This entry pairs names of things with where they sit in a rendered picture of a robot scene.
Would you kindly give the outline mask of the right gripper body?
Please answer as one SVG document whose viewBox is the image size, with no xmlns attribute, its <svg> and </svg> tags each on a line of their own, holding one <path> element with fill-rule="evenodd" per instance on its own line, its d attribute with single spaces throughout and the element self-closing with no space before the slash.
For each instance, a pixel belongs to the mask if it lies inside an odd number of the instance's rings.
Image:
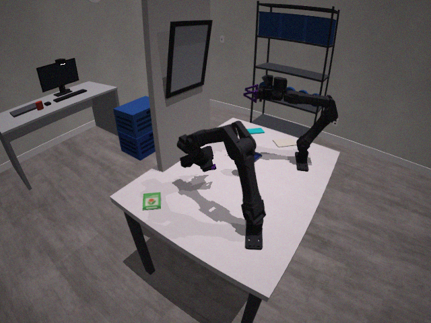
<svg viewBox="0 0 431 323">
<path fill-rule="evenodd" d="M 261 85 L 261 87 L 258 87 L 257 99 L 259 99 L 260 102 L 262 102 L 262 99 L 272 100 L 272 98 L 271 98 L 272 95 L 271 96 L 262 96 L 263 95 L 263 86 Z M 258 94 L 258 92 L 259 92 L 259 94 Z"/>
</svg>

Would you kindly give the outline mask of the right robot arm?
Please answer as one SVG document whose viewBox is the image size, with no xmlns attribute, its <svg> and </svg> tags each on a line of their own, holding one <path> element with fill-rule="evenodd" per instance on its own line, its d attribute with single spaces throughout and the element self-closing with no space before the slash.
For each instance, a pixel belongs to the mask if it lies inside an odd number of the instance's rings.
<svg viewBox="0 0 431 323">
<path fill-rule="evenodd" d="M 281 101 L 284 95 L 284 101 L 289 104 L 310 104 L 315 106 L 322 106 L 325 109 L 322 111 L 320 118 L 313 124 L 313 126 L 300 138 L 297 140 L 297 148 L 299 151 L 295 152 L 296 165 L 298 171 L 308 172 L 308 151 L 312 141 L 317 137 L 317 135 L 330 123 L 338 118 L 337 108 L 335 101 L 330 95 L 318 96 L 312 94 L 305 94 L 297 91 L 286 91 L 287 89 L 287 79 L 283 77 L 274 77 L 273 75 L 262 76 L 263 81 L 266 86 L 263 86 L 263 96 L 271 96 L 272 100 Z M 271 86 L 271 87 L 270 87 Z M 272 93 L 273 87 L 273 93 Z M 280 91 L 278 91 L 280 90 Z M 286 92 L 285 92 L 286 91 Z M 329 97 L 329 98 L 328 98 Z M 292 103 L 290 103 L 292 102 Z M 330 106 L 328 106 L 330 105 Z M 303 155 L 301 155 L 301 153 Z"/>
</svg>

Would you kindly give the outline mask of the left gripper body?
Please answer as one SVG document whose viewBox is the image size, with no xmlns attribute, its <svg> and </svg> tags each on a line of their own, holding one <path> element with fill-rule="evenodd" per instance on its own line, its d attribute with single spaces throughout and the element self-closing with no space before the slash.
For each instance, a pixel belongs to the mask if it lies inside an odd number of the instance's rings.
<svg viewBox="0 0 431 323">
<path fill-rule="evenodd" d="M 200 159 L 205 164 L 200 166 L 200 168 L 203 170 L 203 172 L 206 172 L 208 170 L 211 170 L 211 167 L 213 166 L 213 153 L 211 150 L 211 146 L 206 146 L 202 148 L 204 150 L 204 156 L 202 159 Z"/>
</svg>

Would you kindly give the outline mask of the teal flat rectangular block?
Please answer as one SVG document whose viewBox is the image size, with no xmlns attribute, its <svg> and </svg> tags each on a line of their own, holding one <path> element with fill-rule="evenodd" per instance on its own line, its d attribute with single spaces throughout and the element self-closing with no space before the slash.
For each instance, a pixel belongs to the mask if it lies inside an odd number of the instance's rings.
<svg viewBox="0 0 431 323">
<path fill-rule="evenodd" d="M 265 133 L 262 128 L 256 128 L 256 129 L 247 129 L 250 134 L 259 134 L 259 133 Z"/>
</svg>

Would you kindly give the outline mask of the black rectangular frame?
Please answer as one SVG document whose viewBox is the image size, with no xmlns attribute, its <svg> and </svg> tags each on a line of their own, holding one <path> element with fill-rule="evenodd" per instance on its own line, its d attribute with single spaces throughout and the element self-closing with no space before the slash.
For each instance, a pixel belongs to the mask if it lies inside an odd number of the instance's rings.
<svg viewBox="0 0 431 323">
<path fill-rule="evenodd" d="M 169 46 L 168 46 L 168 66 L 167 66 L 167 78 L 166 78 L 166 98 L 170 98 L 172 96 L 186 92 L 190 89 L 204 85 L 205 70 L 206 70 L 206 64 L 207 64 L 207 56 L 208 56 L 208 50 L 209 50 L 209 41 L 210 41 L 210 35 L 211 35 L 212 21 L 213 20 L 191 20 L 191 21 L 170 22 L 170 36 L 169 36 Z M 173 62 L 173 52 L 174 52 L 175 27 L 178 27 L 178 26 L 197 26 L 197 25 L 208 25 L 201 82 L 195 83 L 193 85 L 189 85 L 187 87 L 184 87 L 184 88 L 178 89 L 174 92 L 171 92 L 172 62 Z"/>
</svg>

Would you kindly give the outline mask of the grey mirror glass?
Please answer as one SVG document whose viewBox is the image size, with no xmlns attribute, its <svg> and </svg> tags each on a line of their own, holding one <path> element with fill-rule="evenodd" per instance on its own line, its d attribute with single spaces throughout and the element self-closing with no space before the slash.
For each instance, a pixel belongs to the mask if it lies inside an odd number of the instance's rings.
<svg viewBox="0 0 431 323">
<path fill-rule="evenodd" d="M 175 27 L 171 92 L 201 82 L 208 25 Z"/>
</svg>

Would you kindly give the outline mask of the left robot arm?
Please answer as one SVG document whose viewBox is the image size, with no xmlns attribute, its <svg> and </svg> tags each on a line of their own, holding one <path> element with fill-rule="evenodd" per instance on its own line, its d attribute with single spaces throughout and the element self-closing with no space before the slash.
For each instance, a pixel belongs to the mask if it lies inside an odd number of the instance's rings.
<svg viewBox="0 0 431 323">
<path fill-rule="evenodd" d="M 199 133 L 194 133 L 194 135 L 180 136 L 177 147 L 188 154 L 180 158 L 180 164 L 184 168 L 190 168 L 193 164 L 202 166 L 205 163 L 200 159 L 204 156 L 204 150 L 200 147 L 209 143 L 224 142 L 228 156 L 236 164 L 242 187 L 243 204 L 241 204 L 241 207 L 244 219 L 246 220 L 245 248 L 248 250 L 262 250 L 262 226 L 266 213 L 255 174 L 254 155 L 256 154 L 255 149 L 257 145 L 241 121 L 238 120 L 225 126 L 223 128 L 208 129 L 208 131 L 199 131 Z M 240 139 L 236 136 L 239 136 Z"/>
</svg>

